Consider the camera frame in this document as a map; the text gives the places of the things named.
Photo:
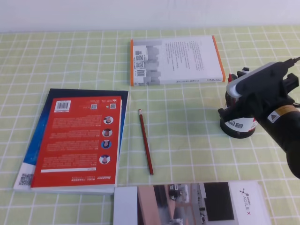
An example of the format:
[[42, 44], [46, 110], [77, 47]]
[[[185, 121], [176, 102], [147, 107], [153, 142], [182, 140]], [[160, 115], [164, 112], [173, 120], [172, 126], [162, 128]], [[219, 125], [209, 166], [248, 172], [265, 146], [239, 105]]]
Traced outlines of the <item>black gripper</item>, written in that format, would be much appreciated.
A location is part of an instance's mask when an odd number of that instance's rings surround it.
[[298, 128], [299, 111], [294, 106], [295, 101], [289, 96], [289, 93], [298, 86], [298, 77], [287, 72], [283, 80], [275, 86], [237, 98], [235, 106], [241, 104], [263, 127]]

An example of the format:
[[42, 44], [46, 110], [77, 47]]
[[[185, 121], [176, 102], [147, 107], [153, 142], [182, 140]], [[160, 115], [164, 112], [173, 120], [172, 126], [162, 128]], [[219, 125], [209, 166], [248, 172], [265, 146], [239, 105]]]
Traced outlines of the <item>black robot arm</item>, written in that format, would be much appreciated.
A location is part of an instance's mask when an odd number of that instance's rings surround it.
[[299, 86], [299, 78], [288, 69], [299, 58], [271, 62], [248, 73], [237, 72], [229, 82], [227, 94], [237, 101], [218, 113], [224, 122], [253, 117], [286, 153], [287, 164], [295, 177], [300, 176], [299, 104], [289, 93]]

